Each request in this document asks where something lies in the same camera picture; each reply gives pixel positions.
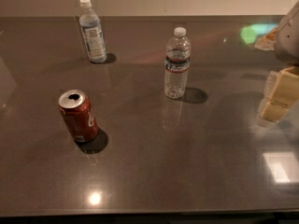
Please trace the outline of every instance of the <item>dark table surface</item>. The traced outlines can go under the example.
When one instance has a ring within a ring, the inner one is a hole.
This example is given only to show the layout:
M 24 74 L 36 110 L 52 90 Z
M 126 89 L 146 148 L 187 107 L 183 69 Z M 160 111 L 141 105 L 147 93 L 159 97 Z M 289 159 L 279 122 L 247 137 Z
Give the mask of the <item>dark table surface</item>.
M 255 123 L 268 73 L 286 66 L 242 39 L 280 19 L 103 18 L 105 64 L 89 62 L 76 18 L 0 19 L 0 217 L 299 209 L 299 105 Z M 173 101 L 165 44 L 179 25 L 192 64 Z M 57 105 L 71 89 L 107 139 L 74 143 Z

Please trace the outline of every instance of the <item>red soda can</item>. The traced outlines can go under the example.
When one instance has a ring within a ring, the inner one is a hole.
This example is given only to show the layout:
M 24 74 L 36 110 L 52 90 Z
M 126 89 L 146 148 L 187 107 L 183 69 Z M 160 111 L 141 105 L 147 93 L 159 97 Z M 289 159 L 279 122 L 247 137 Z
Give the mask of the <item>red soda can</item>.
M 70 90 L 59 100 L 59 110 L 68 131 L 76 142 L 91 141 L 98 133 L 91 101 L 83 91 Z

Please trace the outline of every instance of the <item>white label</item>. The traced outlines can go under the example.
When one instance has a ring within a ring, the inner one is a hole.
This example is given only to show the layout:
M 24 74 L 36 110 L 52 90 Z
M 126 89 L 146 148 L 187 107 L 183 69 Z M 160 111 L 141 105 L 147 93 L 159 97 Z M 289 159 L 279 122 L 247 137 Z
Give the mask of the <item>white label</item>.
M 82 27 L 85 45 L 91 59 L 101 59 L 105 56 L 103 33 L 98 26 L 92 28 Z

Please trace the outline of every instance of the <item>plastic water bottle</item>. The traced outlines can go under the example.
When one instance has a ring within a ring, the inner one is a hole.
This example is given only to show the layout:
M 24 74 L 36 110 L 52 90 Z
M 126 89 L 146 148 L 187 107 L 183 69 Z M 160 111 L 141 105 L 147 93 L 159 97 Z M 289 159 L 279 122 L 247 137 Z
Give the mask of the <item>plastic water bottle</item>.
M 191 44 L 186 29 L 178 27 L 166 45 L 164 91 L 171 99 L 184 95 L 190 66 Z
M 88 57 L 92 63 L 105 61 L 106 49 L 98 16 L 92 9 L 91 0 L 80 0 L 82 13 L 79 18 Z

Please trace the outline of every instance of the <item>bottle cap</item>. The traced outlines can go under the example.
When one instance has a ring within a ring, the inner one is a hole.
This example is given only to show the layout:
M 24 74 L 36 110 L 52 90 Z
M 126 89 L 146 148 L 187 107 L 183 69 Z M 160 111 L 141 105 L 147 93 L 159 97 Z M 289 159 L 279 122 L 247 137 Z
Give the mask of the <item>bottle cap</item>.
M 186 35 L 186 29 L 183 28 L 183 27 L 177 27 L 177 28 L 175 29 L 174 35 L 175 35 L 176 37 L 183 37 L 183 36 Z
M 80 0 L 80 5 L 82 8 L 92 7 L 91 0 Z

